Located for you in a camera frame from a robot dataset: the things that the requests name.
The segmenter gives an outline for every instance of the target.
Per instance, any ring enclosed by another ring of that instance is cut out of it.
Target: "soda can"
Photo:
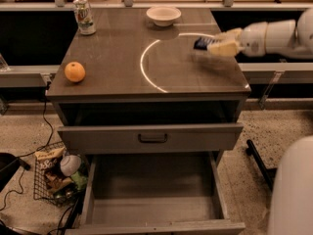
[[[74,0],[74,13],[81,34],[91,35],[96,32],[90,4],[87,0]]]

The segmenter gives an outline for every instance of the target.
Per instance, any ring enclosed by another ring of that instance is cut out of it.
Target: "power cord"
[[[52,232],[54,231],[57,231],[57,235],[59,235],[59,232],[63,231],[65,229],[65,227],[61,227],[61,224],[62,224],[62,221],[63,221],[63,218],[65,217],[65,215],[67,214],[67,212],[71,209],[73,209],[74,206],[70,206],[69,208],[66,209],[66,211],[63,213],[63,215],[61,216],[60,220],[59,220],[59,224],[58,224],[58,228],[57,229],[53,229],[51,231],[49,231],[47,233],[47,235],[52,235]]]
[[[48,83],[47,83],[47,86],[46,86],[46,92],[49,90],[50,85],[51,85],[51,82],[48,82]],[[42,149],[46,148],[46,147],[50,144],[51,138],[52,138],[52,136],[53,136],[54,129],[53,129],[52,124],[45,118],[46,111],[47,111],[47,98],[45,97],[44,109],[43,109],[42,116],[43,116],[43,119],[45,120],[45,122],[50,126],[50,129],[51,129],[51,133],[50,133],[50,135],[49,135],[49,138],[48,138],[48,141],[47,141],[46,145],[38,147],[38,148],[36,149],[36,151],[34,151],[34,152],[31,152],[31,153],[28,153],[28,154],[25,154],[25,155],[21,155],[21,156],[17,156],[16,159],[11,162],[11,164],[12,164],[12,163],[15,163],[16,160],[19,160],[20,158],[30,156],[30,155],[34,154],[35,152],[37,152],[37,151],[41,151]],[[6,195],[4,196],[4,200],[3,200],[3,202],[4,202],[4,207],[1,208],[0,211],[4,210],[4,209],[6,208],[6,206],[7,206],[7,197],[8,197],[8,195],[9,195],[10,193],[14,193],[14,192],[15,192],[15,193],[20,194],[20,195],[23,194],[23,188],[22,188],[21,181],[22,181],[23,173],[24,173],[24,171],[28,168],[28,166],[29,166],[28,164],[24,164],[24,165],[23,165],[24,169],[23,169],[22,174],[21,174],[20,179],[19,179],[19,184],[20,184],[20,187],[21,187],[21,191],[17,191],[17,190],[10,190],[10,191],[8,191],[8,192],[6,193]]]
[[[4,209],[7,207],[7,197],[9,196],[10,193],[15,192],[15,193],[17,193],[17,194],[19,194],[19,195],[23,194],[23,188],[22,188],[21,180],[22,180],[22,176],[23,176],[23,173],[24,173],[24,172],[25,172],[25,169],[22,171],[22,174],[21,174],[20,179],[19,179],[19,185],[20,185],[20,187],[21,187],[21,191],[20,191],[20,192],[17,191],[17,190],[10,190],[10,191],[8,191],[8,192],[6,193],[6,195],[4,196],[4,200],[3,200],[3,202],[4,202],[4,207],[1,208],[0,211],[4,210]]]

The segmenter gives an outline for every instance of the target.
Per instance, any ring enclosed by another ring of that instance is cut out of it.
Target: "white object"
[[[76,155],[67,155],[60,161],[60,169],[64,176],[72,176],[81,165],[81,158]]]
[[[237,32],[229,30],[218,34],[224,39],[209,46],[213,49],[216,45],[218,50],[212,54],[233,57],[237,51],[242,51],[249,57],[280,54],[292,59],[313,59],[313,8],[303,12],[298,22],[252,23]]]
[[[157,26],[170,26],[181,15],[177,8],[167,6],[155,6],[147,11],[148,18],[153,20]]]
[[[275,176],[268,235],[313,234],[313,136],[284,153]]]

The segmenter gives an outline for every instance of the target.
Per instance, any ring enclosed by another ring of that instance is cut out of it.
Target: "white robot body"
[[[313,59],[313,8],[295,20],[252,23],[215,36],[219,42],[207,46],[212,55],[248,57],[280,54],[293,59]]]

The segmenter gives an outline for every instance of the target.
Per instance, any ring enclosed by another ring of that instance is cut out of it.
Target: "cable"
[[[70,206],[69,208],[66,209],[66,211],[62,214],[62,216],[61,216],[61,218],[60,218],[60,220],[59,220],[58,228],[49,231],[49,232],[47,233],[47,235],[52,235],[52,232],[54,232],[54,231],[57,231],[57,235],[59,235],[59,231],[62,231],[63,229],[65,229],[64,227],[60,227],[60,226],[61,226],[61,223],[62,223],[62,220],[63,220],[63,218],[65,217],[66,213],[67,213],[69,210],[71,210],[73,207],[74,207],[74,206]]]
[[[51,83],[47,83],[46,90],[49,89],[50,84],[51,84]],[[52,136],[53,136],[54,129],[53,129],[52,124],[45,118],[46,110],[47,110],[47,98],[45,97],[44,109],[43,109],[42,116],[43,116],[43,119],[45,120],[45,122],[50,126],[50,129],[51,129],[51,133],[50,133],[50,135],[49,135],[49,138],[48,138],[48,141],[47,141],[46,145],[38,147],[37,150],[34,151],[34,152],[31,152],[31,153],[28,153],[28,154],[25,154],[25,155],[21,155],[21,156],[16,156],[17,160],[18,160],[19,158],[23,158],[23,157],[30,156],[30,155],[34,154],[35,152],[40,151],[40,150],[44,149],[45,147],[47,147],[47,146],[49,145],[49,143],[50,143],[50,141],[51,141],[51,138],[52,138]],[[23,193],[23,188],[22,188],[21,180],[22,180],[22,176],[23,176],[23,173],[24,173],[24,172],[25,172],[25,167],[23,168],[22,174],[21,174],[20,179],[19,179],[19,184],[20,184],[20,187],[21,187],[21,191],[20,191],[20,192],[17,191],[17,190],[10,190],[10,191],[8,191],[8,192],[6,193],[6,195],[4,196],[4,207],[3,207],[2,209],[0,209],[0,211],[4,210],[4,209],[7,207],[7,197],[9,196],[10,193],[15,192],[15,193],[20,194],[20,195]]]
[[[48,82],[48,83],[47,83],[46,91],[49,90],[50,84],[51,84],[51,82]],[[44,108],[43,108],[43,113],[42,113],[43,119],[44,119],[45,122],[49,125],[49,127],[50,127],[50,129],[51,129],[51,132],[50,132],[50,135],[49,135],[49,138],[48,138],[47,143],[46,143],[45,145],[43,145],[43,146],[38,147],[38,148],[36,149],[36,151],[31,152],[31,153],[28,153],[28,154],[25,154],[25,155],[18,156],[18,158],[30,156],[30,155],[34,154],[35,152],[38,152],[38,151],[43,150],[44,148],[46,148],[46,147],[50,144],[51,138],[52,138],[52,136],[53,136],[54,128],[53,128],[52,124],[51,124],[51,123],[46,119],[46,117],[45,117],[45,114],[46,114],[46,111],[47,111],[47,101],[48,101],[48,100],[47,100],[47,98],[45,97]]]
[[[6,195],[4,196],[4,200],[3,200],[3,202],[4,202],[4,207],[1,208],[0,211],[4,210],[4,209],[7,207],[7,197],[9,196],[10,193],[15,192],[15,193],[20,194],[20,195],[23,194],[23,188],[22,188],[21,180],[22,180],[22,176],[23,176],[23,173],[24,173],[24,172],[25,172],[25,169],[22,170],[22,174],[21,174],[20,179],[19,179],[19,185],[20,185],[20,187],[21,187],[21,191],[20,191],[20,192],[18,192],[17,190],[10,190],[10,191],[8,191],[8,192],[6,193]]]

